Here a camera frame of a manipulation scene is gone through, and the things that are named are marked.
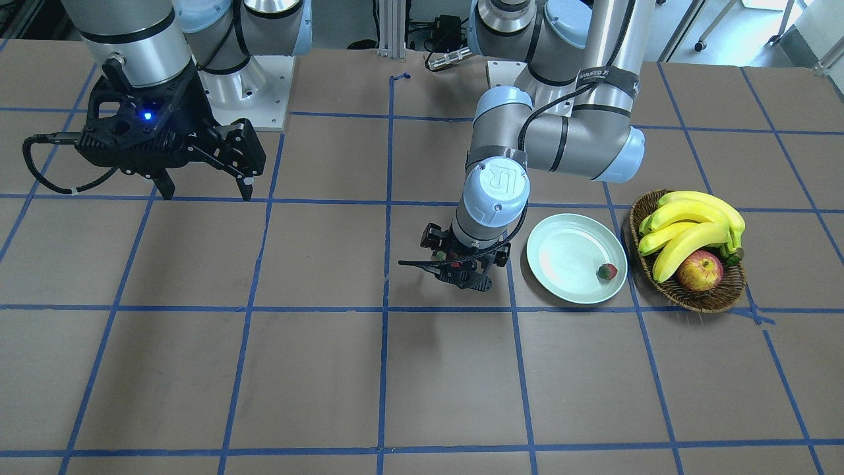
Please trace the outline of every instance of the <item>plate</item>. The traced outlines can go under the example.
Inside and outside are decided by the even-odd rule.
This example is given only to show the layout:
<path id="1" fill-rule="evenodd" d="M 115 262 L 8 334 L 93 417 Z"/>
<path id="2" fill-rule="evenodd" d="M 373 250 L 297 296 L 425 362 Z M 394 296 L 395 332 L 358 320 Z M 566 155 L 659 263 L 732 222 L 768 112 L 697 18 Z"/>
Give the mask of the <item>plate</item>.
<path id="1" fill-rule="evenodd" d="M 542 220 L 527 239 L 527 263 L 543 287 L 572 303 L 600 303 L 615 295 L 627 279 L 627 257 L 619 239 L 592 218 L 563 213 Z M 598 267 L 612 264 L 612 280 L 598 277 Z"/>

